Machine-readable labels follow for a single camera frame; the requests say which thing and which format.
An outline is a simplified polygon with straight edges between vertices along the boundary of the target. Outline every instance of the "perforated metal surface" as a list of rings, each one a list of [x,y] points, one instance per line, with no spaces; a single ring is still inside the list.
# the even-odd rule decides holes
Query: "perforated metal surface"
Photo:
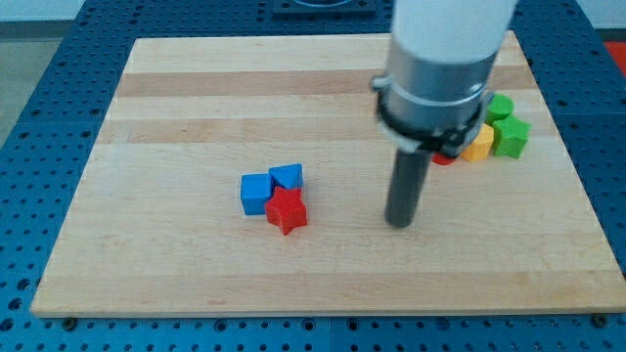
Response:
[[[595,320],[80,320],[70,331],[63,321],[30,315],[36,285],[136,37],[382,32],[391,17],[390,0],[377,1],[375,16],[282,20],[272,19],[269,5],[85,3],[0,152],[0,351],[626,350],[626,315],[619,314]],[[521,0],[513,29],[624,270],[624,79],[573,0]]]

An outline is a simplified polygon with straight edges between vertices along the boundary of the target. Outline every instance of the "plastic block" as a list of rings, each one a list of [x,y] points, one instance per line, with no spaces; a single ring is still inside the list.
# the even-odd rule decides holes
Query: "plastic block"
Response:
[[[480,127],[480,132],[462,153],[461,157],[467,161],[481,161],[489,156],[493,145],[493,128],[486,123]]]
[[[285,236],[294,228],[307,224],[301,194],[301,189],[286,190],[279,186],[274,190],[274,196],[265,203],[267,221],[278,226]]]
[[[496,94],[487,107],[487,117],[485,123],[492,125],[494,121],[501,120],[513,113],[515,104],[511,98],[506,95]]]
[[[272,197],[272,178],[269,174],[242,176],[241,198],[246,215],[265,214],[265,203]]]
[[[528,131],[532,125],[513,115],[494,121],[493,155],[508,155],[519,158],[528,142]]]
[[[439,153],[435,153],[432,155],[432,162],[436,163],[437,165],[450,165],[455,161],[455,157],[448,157]]]
[[[280,186],[287,190],[301,188],[303,184],[302,164],[299,163],[271,167],[270,175],[272,176],[274,185]]]

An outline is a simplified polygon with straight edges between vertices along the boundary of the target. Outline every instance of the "red star block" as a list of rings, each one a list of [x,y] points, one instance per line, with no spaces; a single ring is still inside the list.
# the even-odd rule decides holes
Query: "red star block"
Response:
[[[300,199],[301,189],[274,189],[274,196],[265,203],[267,221],[281,228],[288,235],[296,227],[305,226],[306,207]]]

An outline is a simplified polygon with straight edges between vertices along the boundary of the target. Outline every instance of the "wooden board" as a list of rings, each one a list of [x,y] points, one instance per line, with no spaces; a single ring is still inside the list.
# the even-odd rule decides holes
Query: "wooden board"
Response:
[[[383,221],[387,35],[135,43],[32,311],[41,317],[610,312],[626,284],[512,33],[491,88],[524,156],[431,167]],[[243,216],[244,173],[302,162],[310,225]]]

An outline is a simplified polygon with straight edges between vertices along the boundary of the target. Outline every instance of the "yellow block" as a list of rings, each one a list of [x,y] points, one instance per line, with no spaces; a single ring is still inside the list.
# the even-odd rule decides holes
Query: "yellow block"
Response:
[[[493,144],[493,128],[485,123],[482,124],[476,139],[471,142],[462,153],[461,157],[467,161],[481,161],[487,158]]]

